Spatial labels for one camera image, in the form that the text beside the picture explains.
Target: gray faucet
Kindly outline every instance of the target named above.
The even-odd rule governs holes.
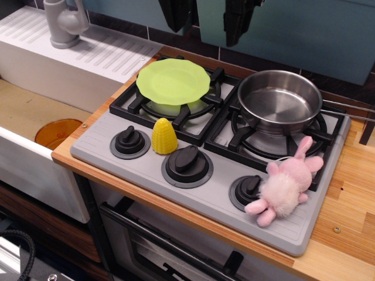
[[[82,32],[88,29],[88,20],[82,0],[75,0],[78,10],[70,11],[65,0],[44,0],[45,13],[51,33],[51,44],[58,49],[76,45]]]

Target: stainless steel frying pan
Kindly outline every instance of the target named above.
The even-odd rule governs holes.
[[[321,92],[310,80],[284,70],[260,71],[248,76],[238,88],[238,99],[244,120],[254,129],[270,135],[300,133],[320,112],[368,119],[323,110],[323,102],[353,106],[323,100]]]

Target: wooden countertop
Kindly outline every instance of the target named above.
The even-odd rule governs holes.
[[[244,68],[169,47],[164,47],[160,53],[172,57],[181,54],[203,67],[223,67],[226,73],[243,78],[252,73]],[[156,60],[159,55],[157,54],[150,62]],[[136,76],[127,81],[84,124],[91,126],[135,81],[135,78]],[[308,247],[300,257],[287,255],[179,204],[73,158],[70,154],[70,147],[87,128],[79,127],[52,152],[52,158],[56,163],[90,180],[302,278],[329,281],[375,281],[375,148],[359,144],[363,125],[363,121],[352,121]],[[340,233],[334,231],[336,227],[340,228]]]

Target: green plastic plate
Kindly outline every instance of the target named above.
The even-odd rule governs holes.
[[[207,94],[210,76],[189,60],[165,59],[143,68],[137,86],[143,96],[155,103],[182,105]]]

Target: black burner grate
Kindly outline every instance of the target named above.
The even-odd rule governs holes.
[[[333,107],[326,107],[324,109],[328,109],[333,112],[345,112],[339,108]],[[330,151],[332,149],[332,145],[336,140],[336,136],[339,132],[339,129],[342,125],[342,121],[344,119],[343,116],[337,116],[337,123],[332,133],[327,133],[327,127],[324,121],[324,118],[321,114],[316,117],[315,123],[318,124],[317,128],[308,128],[303,131],[304,135],[311,136],[315,144],[313,147],[309,149],[306,153],[308,156],[315,155],[318,152],[323,153],[323,161],[326,163],[330,156]],[[230,122],[230,126],[233,131],[233,138],[230,140],[228,145],[226,146],[217,142],[218,136],[223,128]],[[240,123],[245,123],[240,116],[240,105],[238,102],[237,97],[233,97],[231,100],[230,105],[227,107],[223,115],[221,116],[220,120],[213,128],[207,140],[204,143],[204,148],[222,155],[226,158],[234,160],[236,162],[242,163],[249,167],[255,168],[261,172],[266,173],[266,167],[270,160],[277,160],[285,156],[293,156],[296,149],[297,144],[295,143],[292,137],[283,137],[285,138],[285,147],[286,147],[286,154],[276,155],[264,150],[259,150],[258,148],[254,147],[251,143],[249,143],[249,138],[253,134],[255,134],[255,130],[249,126],[242,126],[241,128],[238,126]],[[255,153],[256,155],[253,156],[249,153],[243,153],[241,150],[249,150],[250,152]],[[313,182],[310,186],[310,190],[316,191],[321,180],[325,169],[325,165],[323,168],[318,171],[313,179]]]
[[[160,60],[167,59],[168,56],[162,56]],[[242,79],[229,76],[225,74],[222,68],[217,68],[215,70],[205,68],[206,72],[210,76],[210,90],[204,95],[200,100],[206,103],[206,107],[198,112],[191,113],[187,104],[183,104],[180,107],[180,111],[176,116],[170,116],[161,114],[154,111],[148,105],[150,100],[145,98],[137,87],[136,82],[132,83],[111,105],[110,112],[114,115],[120,116],[122,118],[128,119],[132,122],[146,126],[148,128],[153,128],[157,118],[166,118],[172,121],[172,126],[176,131],[176,136],[178,139],[194,144],[202,145],[206,139],[210,129],[215,124],[214,120],[219,117],[220,111],[223,109],[225,103],[237,92],[239,84]],[[221,87],[220,85],[226,83],[233,85],[234,88],[231,90],[229,95],[225,100],[221,97]],[[125,103],[130,101],[130,104],[126,107]],[[148,115],[141,114],[141,110],[146,112]],[[204,128],[197,134],[194,135],[190,132],[184,130],[184,125],[188,120],[200,117],[205,114],[211,114],[209,121],[204,126]]]

